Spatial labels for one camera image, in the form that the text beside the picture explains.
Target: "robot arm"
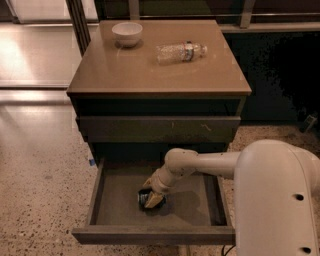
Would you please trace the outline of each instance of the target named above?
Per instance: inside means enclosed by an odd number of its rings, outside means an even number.
[[[173,149],[144,184],[155,207],[193,172],[234,179],[238,256],[319,255],[312,193],[320,189],[320,160],[301,148],[261,140],[242,152],[198,154]]]

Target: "terrazzo floor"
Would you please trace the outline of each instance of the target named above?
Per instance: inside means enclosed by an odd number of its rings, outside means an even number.
[[[1,256],[221,255],[221,246],[80,245],[71,230],[85,223],[97,168],[89,164],[91,154],[78,132],[69,98],[64,91],[0,94]],[[320,157],[319,133],[300,133],[298,128],[243,123],[229,150],[269,138]],[[234,221],[231,180],[224,181],[224,190]],[[320,197],[313,200],[320,234]],[[235,249],[228,254],[234,255]]]

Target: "drawer front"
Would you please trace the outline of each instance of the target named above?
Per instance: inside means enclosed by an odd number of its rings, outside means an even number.
[[[78,116],[235,116],[244,96],[217,96],[209,99],[115,99],[75,97]]]
[[[234,244],[221,182],[194,174],[180,181],[167,203],[155,211],[139,209],[137,192],[154,168],[111,168],[102,160],[87,223],[73,229],[81,244]]]
[[[89,143],[229,143],[240,117],[84,116],[77,122]]]

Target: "bottle cap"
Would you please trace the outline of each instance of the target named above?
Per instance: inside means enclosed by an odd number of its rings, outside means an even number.
[[[206,45],[201,46],[201,56],[206,56],[208,52],[208,47]]]

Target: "white bowl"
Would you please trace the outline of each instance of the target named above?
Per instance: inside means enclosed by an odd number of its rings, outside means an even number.
[[[135,46],[142,35],[142,26],[135,22],[122,22],[112,27],[116,41],[123,47]]]

